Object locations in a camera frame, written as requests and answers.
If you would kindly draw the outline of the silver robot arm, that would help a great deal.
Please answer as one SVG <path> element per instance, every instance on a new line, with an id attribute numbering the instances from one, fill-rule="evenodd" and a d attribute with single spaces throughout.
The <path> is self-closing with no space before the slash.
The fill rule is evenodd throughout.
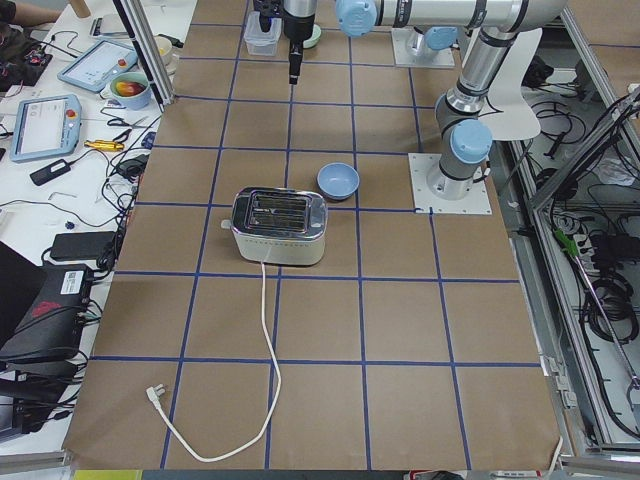
<path id="1" fill-rule="evenodd" d="M 411 55 L 426 57 L 450 48 L 456 42 L 457 34 L 455 26 L 414 26 L 407 47 Z"/>
<path id="2" fill-rule="evenodd" d="M 544 26 L 565 6 L 564 1 L 526 0 L 337 1 L 335 13 L 349 37 L 376 26 L 461 26 L 478 32 L 456 85 L 437 102 L 442 155 L 426 177 L 436 196 L 458 200 L 468 193 L 491 149 L 492 135 L 478 115 L 509 50 L 520 33 Z"/>

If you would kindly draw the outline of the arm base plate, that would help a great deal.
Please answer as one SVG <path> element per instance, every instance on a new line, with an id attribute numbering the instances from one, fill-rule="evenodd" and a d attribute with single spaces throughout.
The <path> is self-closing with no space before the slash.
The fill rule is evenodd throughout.
<path id="1" fill-rule="evenodd" d="M 391 31 L 396 66 L 452 69 L 452 46 L 458 29 L 453 26 L 395 28 Z"/>
<path id="2" fill-rule="evenodd" d="M 467 180 L 452 180 L 440 169 L 440 154 L 410 153 L 409 171 L 416 213 L 491 215 L 486 183 L 478 167 Z"/>

